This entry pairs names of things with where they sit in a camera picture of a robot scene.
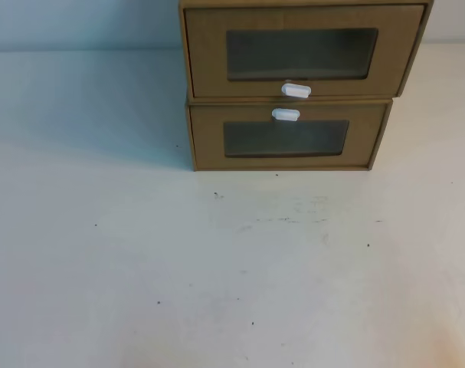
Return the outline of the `cardboard shoebox drawer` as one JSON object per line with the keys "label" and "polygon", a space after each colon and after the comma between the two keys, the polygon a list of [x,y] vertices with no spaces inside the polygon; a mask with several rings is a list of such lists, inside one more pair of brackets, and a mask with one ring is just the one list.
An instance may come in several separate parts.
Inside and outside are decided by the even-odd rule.
{"label": "cardboard shoebox drawer", "polygon": [[192,99],[401,95],[430,1],[182,1]]}
{"label": "cardboard shoebox drawer", "polygon": [[[194,103],[188,108],[197,170],[370,170],[391,100]],[[273,109],[298,110],[296,122]]]}

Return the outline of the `upper cardboard shoebox shell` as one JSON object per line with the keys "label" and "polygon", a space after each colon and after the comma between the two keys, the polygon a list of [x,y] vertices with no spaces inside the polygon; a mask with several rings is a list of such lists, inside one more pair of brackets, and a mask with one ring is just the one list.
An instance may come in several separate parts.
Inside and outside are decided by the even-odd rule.
{"label": "upper cardboard shoebox shell", "polygon": [[[285,83],[305,84],[310,99],[401,96],[433,3],[431,1],[180,1],[188,96],[283,98]],[[375,28],[378,37],[361,80],[229,80],[228,31]]]}

